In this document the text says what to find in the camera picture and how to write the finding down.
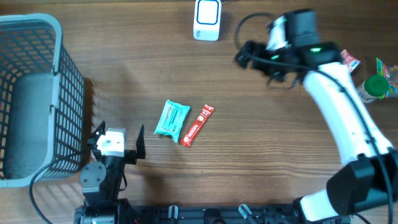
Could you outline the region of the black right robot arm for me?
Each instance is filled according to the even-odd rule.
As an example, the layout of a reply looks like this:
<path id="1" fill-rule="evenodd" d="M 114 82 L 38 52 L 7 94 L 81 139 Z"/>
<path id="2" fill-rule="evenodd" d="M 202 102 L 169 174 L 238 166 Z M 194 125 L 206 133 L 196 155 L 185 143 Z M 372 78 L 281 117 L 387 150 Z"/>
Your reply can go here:
<path id="1" fill-rule="evenodd" d="M 380 132 L 359 98 L 340 49 L 322 42 L 313 9 L 272 18 L 266 44 L 235 40 L 235 60 L 242 67 L 283 82 L 296 73 L 321 111 L 336 142 L 342 168 L 323 190 L 295 199 L 289 223 L 348 223 L 352 215 L 387 206 L 394 221 L 397 201 L 397 151 Z"/>

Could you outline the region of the green lid jar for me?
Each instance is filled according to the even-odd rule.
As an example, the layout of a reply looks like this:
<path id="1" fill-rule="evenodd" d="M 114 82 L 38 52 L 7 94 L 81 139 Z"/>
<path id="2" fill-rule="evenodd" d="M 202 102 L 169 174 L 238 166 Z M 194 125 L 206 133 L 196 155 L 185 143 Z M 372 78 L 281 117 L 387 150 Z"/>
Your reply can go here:
<path id="1" fill-rule="evenodd" d="M 386 78 L 373 75 L 356 87 L 356 91 L 363 103 L 371 103 L 384 96 L 389 89 Z"/>

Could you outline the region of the teal wet wipes pack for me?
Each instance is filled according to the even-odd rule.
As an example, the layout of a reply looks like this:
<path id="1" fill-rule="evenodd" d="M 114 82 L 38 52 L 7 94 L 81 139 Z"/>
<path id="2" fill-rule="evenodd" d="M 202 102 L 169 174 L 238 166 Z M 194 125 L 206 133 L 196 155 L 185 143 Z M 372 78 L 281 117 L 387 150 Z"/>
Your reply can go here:
<path id="1" fill-rule="evenodd" d="M 154 134 L 171 136 L 174 142 L 178 142 L 181 129 L 189 111 L 189 106 L 167 100 Z"/>

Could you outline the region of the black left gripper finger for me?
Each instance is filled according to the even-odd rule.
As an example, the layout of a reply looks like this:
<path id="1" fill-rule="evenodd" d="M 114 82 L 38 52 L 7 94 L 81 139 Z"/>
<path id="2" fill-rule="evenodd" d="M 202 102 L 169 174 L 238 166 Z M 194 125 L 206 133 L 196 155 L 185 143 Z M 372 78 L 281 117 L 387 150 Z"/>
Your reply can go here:
<path id="1" fill-rule="evenodd" d="M 101 135 L 105 133 L 105 121 L 102 121 L 100 125 L 89 135 L 87 140 L 88 146 L 95 146 Z"/>
<path id="2" fill-rule="evenodd" d="M 136 140 L 136 153 L 138 159 L 146 158 L 146 146 L 144 142 L 144 125 L 141 126 Z"/>

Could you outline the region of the red tissue pack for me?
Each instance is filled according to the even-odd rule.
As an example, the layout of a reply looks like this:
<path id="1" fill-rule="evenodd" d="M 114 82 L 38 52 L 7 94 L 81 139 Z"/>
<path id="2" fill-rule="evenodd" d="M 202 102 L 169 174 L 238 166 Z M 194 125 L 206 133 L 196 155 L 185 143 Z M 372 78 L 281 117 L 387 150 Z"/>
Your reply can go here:
<path id="1" fill-rule="evenodd" d="M 350 73 L 353 73 L 359 67 L 361 61 L 353 57 L 346 49 L 342 50 L 340 55 Z"/>

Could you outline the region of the red Nescafe stick sachet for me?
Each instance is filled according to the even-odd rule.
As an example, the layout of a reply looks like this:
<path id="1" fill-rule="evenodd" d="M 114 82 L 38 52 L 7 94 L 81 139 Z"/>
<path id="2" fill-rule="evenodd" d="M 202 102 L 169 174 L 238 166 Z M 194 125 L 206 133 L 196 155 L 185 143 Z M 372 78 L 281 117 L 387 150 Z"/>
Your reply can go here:
<path id="1" fill-rule="evenodd" d="M 198 134 L 198 132 L 201 130 L 203 125 L 206 123 L 207 119 L 210 117 L 210 115 L 214 112 L 214 107 L 210 105 L 204 105 L 204 107 L 201 109 L 200 114 L 188 130 L 188 133 L 184 135 L 184 137 L 181 139 L 180 143 L 186 147 L 190 147 L 194 138 Z"/>

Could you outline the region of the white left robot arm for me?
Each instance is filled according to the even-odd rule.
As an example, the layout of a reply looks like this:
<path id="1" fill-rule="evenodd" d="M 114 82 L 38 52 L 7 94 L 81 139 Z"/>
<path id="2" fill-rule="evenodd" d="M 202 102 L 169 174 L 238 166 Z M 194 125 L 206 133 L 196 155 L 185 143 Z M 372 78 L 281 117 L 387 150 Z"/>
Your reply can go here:
<path id="1" fill-rule="evenodd" d="M 80 172 L 83 205 L 75 209 L 76 224 L 127 224 L 139 223 L 140 218 L 129 200 L 118 195 L 126 190 L 125 166 L 135 165 L 146 158 L 144 126 L 141 126 L 136 148 L 125 148 L 124 128 L 105 128 L 103 121 L 87 141 L 95 161 L 85 165 Z"/>

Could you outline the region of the Haribo gummy candy bag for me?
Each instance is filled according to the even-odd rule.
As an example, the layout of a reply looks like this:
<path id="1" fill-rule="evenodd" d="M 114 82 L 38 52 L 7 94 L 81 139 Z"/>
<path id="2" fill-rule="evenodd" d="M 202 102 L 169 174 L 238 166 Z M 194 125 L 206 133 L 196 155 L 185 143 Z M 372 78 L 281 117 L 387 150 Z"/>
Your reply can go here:
<path id="1" fill-rule="evenodd" d="M 384 98 L 397 98 L 397 65 L 386 65 L 379 58 L 376 59 L 377 74 L 383 76 L 389 83 L 388 91 L 379 97 Z"/>

